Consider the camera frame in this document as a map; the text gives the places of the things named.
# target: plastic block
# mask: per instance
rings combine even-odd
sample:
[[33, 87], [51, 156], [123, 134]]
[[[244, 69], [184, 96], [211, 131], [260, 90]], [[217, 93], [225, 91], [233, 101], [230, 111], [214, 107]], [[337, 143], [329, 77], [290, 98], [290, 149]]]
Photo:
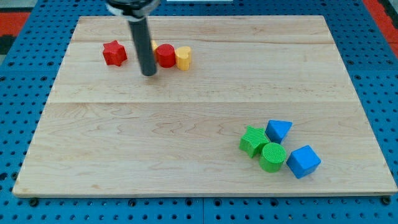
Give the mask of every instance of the plastic block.
[[157, 62], [156, 49], [158, 46], [156, 44], [156, 41], [154, 40], [151, 40], [150, 43], [152, 44], [152, 50], [154, 51], [155, 61]]
[[264, 134], [264, 128], [254, 128], [248, 126], [246, 133], [241, 138], [240, 150], [246, 151], [250, 158], [260, 153], [260, 150], [270, 143]]
[[170, 44], [162, 44], [156, 49], [156, 57], [159, 65], [170, 68], [175, 65], [174, 47]]
[[189, 70], [189, 65], [192, 62], [191, 48], [188, 46], [179, 47], [175, 50], [175, 63], [177, 68], [183, 71]]
[[126, 50], [117, 40], [104, 44], [104, 51], [102, 54], [104, 55], [107, 65], [121, 66], [122, 62], [127, 60]]
[[281, 144], [292, 125], [293, 123], [290, 121], [269, 120], [266, 135], [271, 142]]
[[277, 172], [286, 160], [286, 151], [277, 143], [266, 144], [262, 148], [260, 156], [260, 167], [267, 172]]
[[310, 146], [293, 151], [286, 162], [298, 179], [314, 172], [320, 163], [321, 160]]

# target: blue pegboard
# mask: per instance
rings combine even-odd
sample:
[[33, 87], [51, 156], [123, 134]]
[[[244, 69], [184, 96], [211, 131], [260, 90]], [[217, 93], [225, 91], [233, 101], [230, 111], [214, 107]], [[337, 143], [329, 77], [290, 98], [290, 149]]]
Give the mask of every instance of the blue pegboard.
[[[11, 194], [79, 16], [102, 0], [39, 0], [0, 67], [0, 223], [397, 223], [398, 198], [20, 199]], [[398, 181], [398, 61], [357, 0], [162, 4], [161, 16], [323, 15]]]

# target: blue cube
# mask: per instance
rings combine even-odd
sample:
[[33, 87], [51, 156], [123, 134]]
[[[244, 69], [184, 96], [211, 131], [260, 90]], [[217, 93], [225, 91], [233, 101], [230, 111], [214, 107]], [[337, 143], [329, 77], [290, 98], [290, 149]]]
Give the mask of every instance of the blue cube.
[[266, 135], [271, 142], [281, 144], [292, 125], [290, 121], [269, 120]]
[[293, 151], [286, 162], [298, 179], [314, 172], [320, 163], [321, 160], [310, 146], [304, 146]]

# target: wooden cutting board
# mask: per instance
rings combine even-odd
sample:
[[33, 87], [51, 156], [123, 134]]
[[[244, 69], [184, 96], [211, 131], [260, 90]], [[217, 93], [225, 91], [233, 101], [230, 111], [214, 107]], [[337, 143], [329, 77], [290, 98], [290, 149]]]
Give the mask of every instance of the wooden cutting board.
[[[81, 17], [14, 186], [18, 197], [388, 195], [396, 184], [322, 16], [150, 17], [187, 72], [144, 77], [124, 19]], [[129, 60], [105, 65], [103, 43]], [[238, 149], [246, 126], [294, 123], [322, 159], [296, 179]]]

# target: red star block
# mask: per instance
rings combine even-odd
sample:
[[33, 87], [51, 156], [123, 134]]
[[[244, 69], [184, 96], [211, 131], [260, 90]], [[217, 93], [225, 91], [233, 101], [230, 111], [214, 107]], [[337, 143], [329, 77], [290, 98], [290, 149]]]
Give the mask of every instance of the red star block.
[[121, 66], [122, 62], [127, 60], [126, 50], [123, 45], [120, 45], [117, 40], [104, 44], [104, 51], [102, 52], [107, 65]]

